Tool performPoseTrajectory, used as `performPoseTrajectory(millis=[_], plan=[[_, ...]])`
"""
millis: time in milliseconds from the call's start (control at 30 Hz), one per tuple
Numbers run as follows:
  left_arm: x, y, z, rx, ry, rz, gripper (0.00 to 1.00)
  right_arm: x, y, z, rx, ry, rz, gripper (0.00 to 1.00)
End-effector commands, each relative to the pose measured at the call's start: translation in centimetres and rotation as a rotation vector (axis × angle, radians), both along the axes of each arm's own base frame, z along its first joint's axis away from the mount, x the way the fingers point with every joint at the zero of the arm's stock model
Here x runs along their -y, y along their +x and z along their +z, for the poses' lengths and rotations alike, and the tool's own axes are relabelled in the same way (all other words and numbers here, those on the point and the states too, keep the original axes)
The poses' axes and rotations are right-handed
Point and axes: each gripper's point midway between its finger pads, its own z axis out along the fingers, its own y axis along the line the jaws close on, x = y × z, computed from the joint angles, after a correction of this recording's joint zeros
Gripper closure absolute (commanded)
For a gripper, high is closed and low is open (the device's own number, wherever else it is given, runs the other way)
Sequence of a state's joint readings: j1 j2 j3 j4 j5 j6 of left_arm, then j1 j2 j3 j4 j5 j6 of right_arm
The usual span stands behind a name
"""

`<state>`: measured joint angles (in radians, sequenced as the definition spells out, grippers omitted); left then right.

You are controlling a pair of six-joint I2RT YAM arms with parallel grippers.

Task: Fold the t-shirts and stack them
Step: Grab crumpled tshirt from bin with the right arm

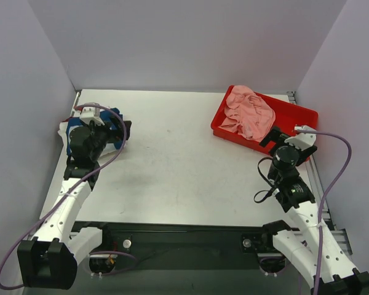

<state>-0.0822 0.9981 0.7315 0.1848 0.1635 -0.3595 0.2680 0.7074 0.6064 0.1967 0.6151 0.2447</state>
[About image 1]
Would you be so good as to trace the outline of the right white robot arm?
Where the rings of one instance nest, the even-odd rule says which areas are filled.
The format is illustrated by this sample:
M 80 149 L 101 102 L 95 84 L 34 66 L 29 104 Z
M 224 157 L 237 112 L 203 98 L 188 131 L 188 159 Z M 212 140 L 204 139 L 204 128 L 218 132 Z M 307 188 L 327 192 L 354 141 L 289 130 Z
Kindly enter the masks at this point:
M 361 272 L 347 257 L 323 220 L 326 198 L 317 202 L 297 170 L 317 150 L 319 132 L 307 125 L 296 126 L 295 132 L 289 136 L 274 127 L 262 139 L 262 147 L 275 144 L 269 151 L 268 174 L 262 178 L 270 187 L 265 197 L 278 201 L 302 238 L 296 238 L 286 222 L 275 221 L 263 226 L 261 246 L 283 254 L 306 280 L 311 294 L 369 294 L 369 273 Z

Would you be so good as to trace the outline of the pink t shirt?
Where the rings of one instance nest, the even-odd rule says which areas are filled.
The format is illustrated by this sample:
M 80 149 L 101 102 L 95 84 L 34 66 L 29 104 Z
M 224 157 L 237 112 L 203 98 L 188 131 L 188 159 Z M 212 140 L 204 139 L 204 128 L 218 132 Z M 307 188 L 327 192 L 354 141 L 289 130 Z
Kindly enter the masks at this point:
M 232 88 L 226 99 L 224 114 L 226 118 L 219 126 L 221 129 L 256 142 L 269 133 L 276 120 L 274 110 L 244 85 Z

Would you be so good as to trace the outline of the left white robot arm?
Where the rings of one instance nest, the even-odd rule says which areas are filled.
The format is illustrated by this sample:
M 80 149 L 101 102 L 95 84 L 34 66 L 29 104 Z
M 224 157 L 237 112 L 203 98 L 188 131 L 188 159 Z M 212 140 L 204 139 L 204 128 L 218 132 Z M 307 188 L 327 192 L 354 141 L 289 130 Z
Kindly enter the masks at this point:
M 31 240 L 22 241 L 17 249 L 24 286 L 70 289 L 79 262 L 92 249 L 105 253 L 111 248 L 111 236 L 100 229 L 83 230 L 73 242 L 70 233 L 82 204 L 96 185 L 103 150 L 108 144 L 121 148 L 122 141 L 130 137 L 131 125 L 129 120 L 110 117 L 102 125 L 83 122 L 68 133 L 66 169 L 54 212 Z

